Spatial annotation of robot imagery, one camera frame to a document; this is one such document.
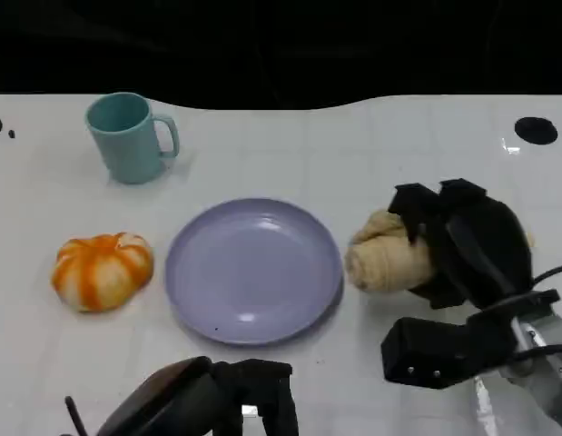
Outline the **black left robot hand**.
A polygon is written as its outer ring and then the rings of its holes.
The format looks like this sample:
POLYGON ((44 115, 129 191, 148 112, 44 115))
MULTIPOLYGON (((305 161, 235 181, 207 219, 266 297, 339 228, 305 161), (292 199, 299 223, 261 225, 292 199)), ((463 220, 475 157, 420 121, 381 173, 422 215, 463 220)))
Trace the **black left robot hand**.
POLYGON ((148 377, 111 414, 100 435, 242 435, 242 407, 254 406, 267 435, 297 435, 288 363, 196 357, 148 377))

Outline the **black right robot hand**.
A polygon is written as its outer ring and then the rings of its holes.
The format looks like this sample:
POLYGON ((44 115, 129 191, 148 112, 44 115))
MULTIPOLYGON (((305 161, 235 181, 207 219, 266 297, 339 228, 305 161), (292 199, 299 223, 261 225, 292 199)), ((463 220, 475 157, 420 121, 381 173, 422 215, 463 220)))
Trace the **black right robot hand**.
POLYGON ((463 178, 441 182, 438 192, 420 183, 399 184, 389 205, 408 234, 424 241, 434 273, 409 291, 438 310, 470 302, 484 310, 531 291, 530 246, 504 203, 463 178))

